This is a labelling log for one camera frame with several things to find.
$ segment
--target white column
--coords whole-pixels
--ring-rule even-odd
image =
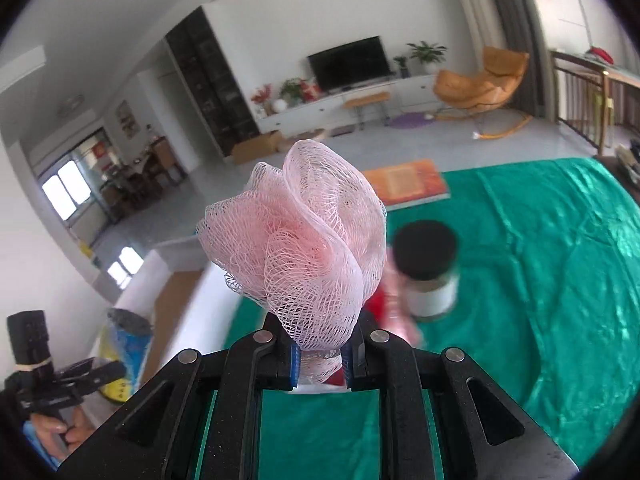
[[[504,31],[495,0],[460,0],[476,53],[478,69],[482,69],[482,50],[485,46],[506,48]]]

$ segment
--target tv stand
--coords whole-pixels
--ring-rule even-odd
[[[345,108],[345,103],[350,100],[370,98],[382,92],[389,94],[385,104],[391,117],[407,112],[433,112],[442,106],[433,93],[435,77],[420,75],[370,83],[289,108],[281,114],[263,119],[256,118],[256,123],[262,133],[280,130],[284,137],[293,137],[316,128],[362,124],[366,121],[378,120],[380,112],[372,106],[361,109],[361,115],[359,115],[357,108]]]

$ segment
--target chair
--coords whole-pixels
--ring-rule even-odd
[[[143,203],[148,203],[154,199],[158,200],[162,196],[160,183],[157,180],[147,178],[144,174],[132,171],[127,180]]]
[[[529,54],[486,46],[482,57],[484,70],[473,77],[440,70],[433,92],[444,104],[464,110],[474,120],[478,129],[474,132],[475,139],[499,139],[523,127],[531,116],[520,112],[523,118],[513,128],[498,134],[485,134],[480,114],[507,104],[524,78]]]
[[[108,207],[109,216],[113,223],[117,223],[125,216],[133,213],[133,204],[126,194],[120,190],[114,181],[109,180],[100,188],[100,195]]]
[[[180,179],[184,179],[187,174],[183,170],[182,166],[178,163],[178,160],[175,158],[174,152],[169,145],[169,141],[166,140],[165,137],[160,137],[158,140],[155,140],[151,143],[150,150],[152,155],[155,157],[156,164],[149,164],[150,176],[155,179],[160,174],[164,174],[169,183],[176,184],[176,181],[173,179],[169,170],[171,168],[175,168],[180,174]]]

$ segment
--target human hand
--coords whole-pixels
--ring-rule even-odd
[[[80,406],[74,408],[72,415],[73,426],[70,430],[68,430],[68,426],[64,422],[52,416],[32,413],[30,420],[42,447],[60,462],[78,449],[95,431]],[[60,447],[60,443],[55,437],[57,434],[65,434],[64,440],[66,440],[68,449]]]
[[[31,413],[30,421],[42,447],[53,458],[62,462],[68,456],[68,452],[60,447],[60,441],[55,436],[66,432],[66,424],[52,416],[40,413]]]
[[[80,406],[74,408],[73,423],[74,426],[67,431],[65,435],[66,443],[69,446],[69,453],[73,453],[78,449],[80,444],[87,440],[95,431],[94,425],[91,424]]]

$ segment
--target staircase railing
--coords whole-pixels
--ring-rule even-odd
[[[640,133],[640,76],[574,54],[550,51],[556,80],[556,121],[602,155],[612,145],[609,127]]]

